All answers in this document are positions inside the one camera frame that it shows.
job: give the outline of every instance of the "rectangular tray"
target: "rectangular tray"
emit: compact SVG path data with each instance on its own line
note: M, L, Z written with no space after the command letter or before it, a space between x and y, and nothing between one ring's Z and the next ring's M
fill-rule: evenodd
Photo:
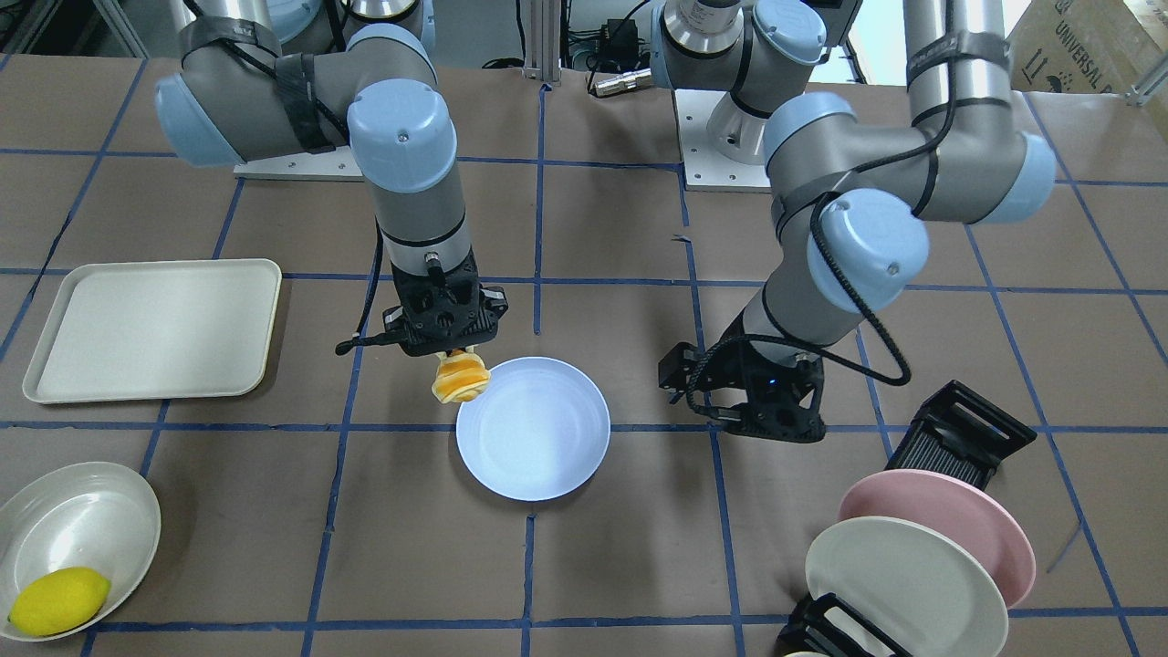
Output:
M69 272L25 374L39 403L242 395L264 378L281 272L269 260Z

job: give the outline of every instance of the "plate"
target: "plate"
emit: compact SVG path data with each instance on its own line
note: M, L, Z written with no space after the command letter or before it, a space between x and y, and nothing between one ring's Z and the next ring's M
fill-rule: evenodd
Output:
M242 395L264 376L269 260L86 264L61 282L25 375L39 403Z
M491 369L487 392L458 409L458 451L482 485L523 502L576 490L609 450L609 407L566 362L517 358Z
M0 507L0 636L50 641L100 621L146 576L161 531L154 491L124 465L79 463L25 486ZM72 566L86 566L110 580L110 594L96 616L47 637L26 635L7 621L21 590Z
M833 525L812 541L806 575L813 597L835 593L915 657L994 657L1006 645L994 580L961 546L916 523L869 516ZM844 614L828 618L868 652L890 653Z
M1034 587L1037 568L1026 532L985 492L927 470L885 470L843 496L840 519L888 516L940 532L981 563L1010 608Z

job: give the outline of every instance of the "tiled surface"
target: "tiled surface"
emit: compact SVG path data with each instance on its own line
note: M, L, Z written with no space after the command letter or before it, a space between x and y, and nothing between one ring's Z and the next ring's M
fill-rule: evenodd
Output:
M660 357L700 332L716 340L780 262L769 196L681 192L668 92L600 101L566 71L542 94L515 70L439 71L475 253L510 300L480 353L572 362L614 423L588 484L519 504L463 465L457 409L429 393L434 359L333 354L373 251L361 184L241 184L187 167L151 109L173 70L26 56L0 70L0 97L20 99L0 108L0 497L68 463L113 461L145 466L165 518L151 573L106 622L0 653L772 657L807 545L843 491L882 468L882 438L895 444L954 378L1041 430L989 487L1040 567L1004 653L1168 651L1168 518L1155 505L1168 367L1153 339L1168 339L1168 187L1156 182L1168 147L1121 101L1016 96L1016 126L1049 134L1071 179L1020 226L931 224L929 267L881 312L912 383L869 386L829 365L833 430L792 445L711 437L655 387ZM864 122L904 123L902 89L825 89ZM270 257L286 274L259 388L23 399L69 268L216 256ZM374 317L394 304L385 281ZM861 336L891 372L875 334ZM855 359L860 347L853 334L834 350ZM1076 534L1079 511L1089 531Z

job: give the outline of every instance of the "metal base plate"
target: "metal base plate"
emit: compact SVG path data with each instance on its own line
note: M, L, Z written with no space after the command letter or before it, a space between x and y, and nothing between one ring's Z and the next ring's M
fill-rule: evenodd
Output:
M744 165L723 155L705 132L714 108L725 91L677 89L677 137L686 162L686 188L704 192L766 192L771 181L762 165Z
M235 167L239 178L258 180L361 180L361 168L348 146L331 153L298 153L255 160Z

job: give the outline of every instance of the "pink plate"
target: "pink plate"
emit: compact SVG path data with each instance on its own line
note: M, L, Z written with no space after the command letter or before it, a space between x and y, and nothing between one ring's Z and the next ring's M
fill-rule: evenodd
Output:
M1026 532L980 490L927 470L885 470L843 496L840 520L885 516L917 523L960 545L989 573L1006 607L1026 599L1037 572Z

